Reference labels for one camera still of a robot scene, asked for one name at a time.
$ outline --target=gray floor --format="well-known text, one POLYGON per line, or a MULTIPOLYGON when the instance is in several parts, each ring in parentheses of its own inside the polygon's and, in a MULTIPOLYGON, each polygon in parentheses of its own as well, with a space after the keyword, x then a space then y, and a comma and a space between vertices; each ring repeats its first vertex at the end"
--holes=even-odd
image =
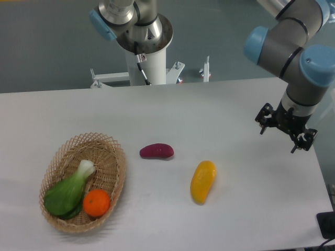
MULTIPOLYGON (((89 88, 90 68, 96 74, 126 72, 124 53, 117 42, 103 40, 89 22, 88 13, 97 2, 0 2, 0 93, 89 88)), ((242 54, 253 28, 276 24, 256 0, 158 2, 159 12, 174 29, 167 67, 175 61, 185 63, 185 82, 201 81, 198 70, 207 55, 211 81, 272 76, 242 54)), ((334 47, 335 24, 326 24, 306 46, 316 43, 334 47)), ((309 125, 320 131, 315 149, 325 181, 335 184, 335 115, 331 112, 318 121, 330 102, 327 94, 309 125)))

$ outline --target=yellow fruit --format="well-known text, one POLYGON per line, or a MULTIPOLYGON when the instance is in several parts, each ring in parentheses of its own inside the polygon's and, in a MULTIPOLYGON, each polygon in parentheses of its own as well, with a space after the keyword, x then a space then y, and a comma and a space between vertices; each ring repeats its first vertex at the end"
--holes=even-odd
POLYGON ((191 195, 198 204, 204 204, 216 177, 216 167, 211 161, 202 161, 191 181, 191 195))

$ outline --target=wicker basket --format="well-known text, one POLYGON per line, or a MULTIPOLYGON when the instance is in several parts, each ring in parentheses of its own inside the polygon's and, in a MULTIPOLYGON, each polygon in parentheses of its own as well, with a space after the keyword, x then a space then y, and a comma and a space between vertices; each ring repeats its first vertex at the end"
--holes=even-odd
POLYGON ((125 175, 125 154, 116 140, 99 133, 75 136, 59 149, 44 176, 39 196, 42 214, 56 229, 68 233, 86 232, 98 227, 112 212, 123 188, 125 175), (95 173, 87 179, 85 195, 94 189, 105 190, 110 195, 110 208, 100 218, 92 218, 82 210, 72 219, 58 219, 45 209, 44 195, 55 183, 73 174, 82 159, 92 161, 96 168, 95 173))

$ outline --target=purple sweet potato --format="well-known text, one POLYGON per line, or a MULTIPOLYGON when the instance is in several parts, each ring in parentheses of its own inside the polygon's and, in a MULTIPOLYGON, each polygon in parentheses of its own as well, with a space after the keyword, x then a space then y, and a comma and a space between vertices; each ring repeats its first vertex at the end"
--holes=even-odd
POLYGON ((142 158, 170 158, 173 154, 172 147, 162 143, 147 145, 140 150, 142 158))

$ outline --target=bok choy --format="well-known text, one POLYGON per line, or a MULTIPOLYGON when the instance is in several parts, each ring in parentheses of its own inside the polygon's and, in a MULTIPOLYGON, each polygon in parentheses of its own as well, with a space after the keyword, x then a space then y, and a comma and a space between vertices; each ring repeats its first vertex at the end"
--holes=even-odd
POLYGON ((82 160, 74 174, 56 183, 46 192, 46 210, 63 219, 76 216, 82 208, 86 180, 94 171, 92 161, 82 160))

